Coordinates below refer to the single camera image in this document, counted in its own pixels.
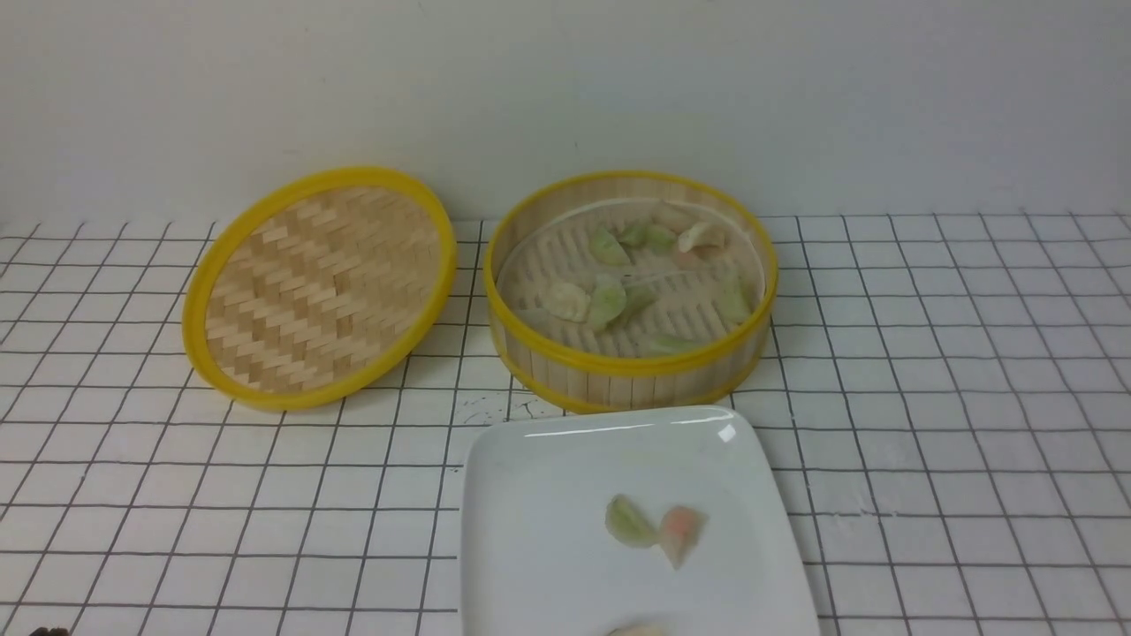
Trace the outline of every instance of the yellow plastic rim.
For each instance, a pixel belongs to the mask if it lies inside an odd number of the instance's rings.
[[[361,371],[329,385],[295,394],[274,394],[252,389],[236,383],[225,373],[211,353],[208,351],[205,337],[205,318],[207,316],[208,299],[221,270],[227,265],[232,253],[256,231],[265,221],[286,209],[292,204],[309,198],[326,190],[348,187],[373,187],[394,190],[413,199],[435,223],[440,235],[441,264],[440,280],[432,290],[420,319],[408,329],[390,349],[379,359],[366,366]],[[412,177],[377,166],[356,166],[330,170],[318,174],[312,174],[290,186],[285,186],[253,205],[241,214],[224,232],[216,239],[216,242],[200,261],[192,282],[189,284],[189,293],[184,299],[184,311],[182,313],[181,337],[184,341],[184,352],[189,356],[197,373],[214,388],[227,395],[232,399],[242,402],[249,406],[269,411],[290,411],[296,409],[310,409],[334,402],[340,397],[349,395],[362,387],[365,387],[378,379],[390,369],[397,366],[408,353],[420,344],[421,340],[440,317],[443,307],[448,301],[452,283],[456,278],[457,247],[456,235],[451,229],[451,221],[443,209],[440,199],[428,188],[428,186],[413,179]]]
[[[745,381],[745,379],[750,376],[750,373],[754,371],[754,368],[758,367],[758,363],[762,359],[762,352],[766,350],[766,342],[771,337],[772,337],[771,334],[769,333],[766,334],[766,336],[762,338],[762,342],[758,344],[758,349],[754,351],[754,355],[753,358],[750,359],[750,362],[745,367],[740,369],[739,372],[735,373],[733,378],[726,381],[726,384],[716,389],[713,389],[710,393],[703,394],[702,396],[688,399],[687,402],[682,402],[680,404],[673,404],[673,406],[685,406],[688,404],[714,404],[719,399],[723,399],[731,392],[739,388],[739,386],[742,385],[743,381]],[[589,402],[584,402],[581,399],[575,399],[568,395],[562,395],[558,393],[556,390],[547,387],[546,385],[539,383],[538,380],[535,380],[526,371],[519,369],[518,364],[515,364],[515,362],[509,356],[507,356],[506,353],[502,353],[502,347],[500,346],[501,343],[499,342],[499,336],[497,336],[493,330],[491,332],[491,340],[494,341],[495,349],[500,352],[499,359],[502,360],[503,367],[507,367],[507,370],[510,371],[512,376],[515,376],[515,379],[523,383],[523,386],[530,389],[530,393],[537,395],[538,397],[545,399],[546,402],[553,404],[554,406],[558,406],[559,409],[564,409],[566,411],[569,411],[571,413],[577,413],[579,415],[592,415],[595,413],[614,413],[618,411],[623,411],[623,409],[615,409],[607,404],[593,404]]]
[[[503,230],[515,220],[516,216],[523,213],[527,206],[529,206],[535,200],[563,188],[575,186],[585,181],[595,181],[598,179],[610,179],[610,178],[641,178],[641,179],[655,179],[661,181],[672,181],[687,186],[689,188],[694,188],[697,190],[702,190],[710,194],[711,196],[718,198],[719,200],[729,205],[735,212],[741,214],[754,232],[758,238],[762,240],[766,244],[768,253],[768,263],[763,263],[766,268],[766,293],[762,295],[762,300],[758,303],[753,313],[745,323],[740,325],[736,329],[726,335],[726,337],[719,338],[707,346],[689,351],[687,353],[681,353],[679,355],[665,355],[659,358],[612,358],[607,355],[598,355],[595,353],[588,353],[585,351],[578,351],[576,349],[570,349],[563,344],[559,344],[542,334],[535,332],[530,327],[523,323],[515,316],[515,313],[507,307],[503,302],[502,296],[499,294],[498,287],[495,287],[494,276],[491,274],[494,270],[494,249],[498,242],[498,238],[502,235]],[[601,373],[611,376],[627,376],[627,377],[645,377],[645,376],[659,376],[666,373],[680,373],[683,371],[690,371],[702,367],[706,363],[717,360],[720,355],[729,353],[739,345],[752,330],[754,330],[761,323],[762,318],[769,313],[770,308],[774,306],[774,299],[777,296],[777,283],[778,283],[778,263],[777,252],[774,251],[774,242],[770,240],[769,233],[762,227],[762,224],[758,221],[753,214],[750,214],[746,208],[735,200],[729,195],[716,190],[710,186],[700,183],[698,181],[692,181],[691,179],[684,179],[683,177],[676,177],[674,174],[665,174],[662,172],[648,172],[640,170],[619,170],[619,171],[607,171],[607,172],[593,172],[589,174],[581,174],[579,177],[573,177],[572,179],[567,179],[564,181],[559,181],[547,186],[537,192],[534,192],[529,197],[523,199],[513,209],[511,209],[507,216],[499,223],[499,227],[495,230],[494,235],[491,237],[491,242],[487,244],[487,256],[483,265],[483,280],[486,282],[487,289],[487,303],[491,307],[492,313],[498,317],[502,327],[508,332],[515,334],[515,336],[520,340],[524,344],[530,347],[530,350],[545,355],[546,358],[554,360],[567,367],[585,371],[588,373]],[[500,356],[506,359],[503,355],[503,349],[495,347],[500,352]],[[511,373],[523,380],[525,373],[515,373],[515,369],[511,369]],[[529,386],[528,383],[523,380],[523,384]]]

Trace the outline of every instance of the white plate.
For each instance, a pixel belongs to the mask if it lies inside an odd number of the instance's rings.
[[[625,548],[605,506],[629,496],[658,524],[708,516],[675,571]],[[472,447],[460,551],[464,636],[817,636],[817,612],[758,436],[742,415],[687,406],[498,424]]]

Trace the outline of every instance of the white grid surface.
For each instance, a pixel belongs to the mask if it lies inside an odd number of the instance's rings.
[[[822,629],[1131,630],[1131,224],[765,218],[756,426]],[[459,273],[406,363],[323,409],[193,376],[180,294],[215,225],[0,227],[0,634],[456,636],[461,462],[560,415],[493,354]]]

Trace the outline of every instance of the woven bamboo lid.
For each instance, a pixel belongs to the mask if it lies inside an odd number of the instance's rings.
[[[317,406],[403,360],[451,291],[456,241],[440,201],[379,167],[309,177],[216,241],[184,306],[200,376],[251,406]]]

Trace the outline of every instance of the green dumpling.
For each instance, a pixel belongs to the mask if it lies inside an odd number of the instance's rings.
[[[645,243],[653,253],[665,255],[672,251],[677,237],[663,225],[653,224],[645,229]]]
[[[649,304],[656,302],[656,293],[648,287],[641,285],[631,285],[624,287],[624,295],[627,296],[624,302],[624,311],[616,317],[614,324],[623,325],[636,317],[637,313],[644,311]]]
[[[656,528],[623,495],[613,497],[605,508],[605,530],[629,548],[650,548],[657,540]]]
[[[648,239],[647,231],[647,221],[636,221],[621,230],[620,234],[616,235],[616,240],[620,241],[622,246],[636,249],[642,246]]]
[[[737,274],[731,274],[723,281],[718,299],[715,302],[718,315],[727,323],[741,325],[753,313],[746,296],[746,287]]]
[[[604,265],[613,267],[632,265],[629,252],[624,251],[621,243],[616,241],[616,237],[605,227],[597,227],[589,237],[589,253],[597,259],[597,263]]]
[[[621,282],[608,274],[597,274],[589,295],[589,327],[599,332],[615,320],[628,307],[629,296]]]

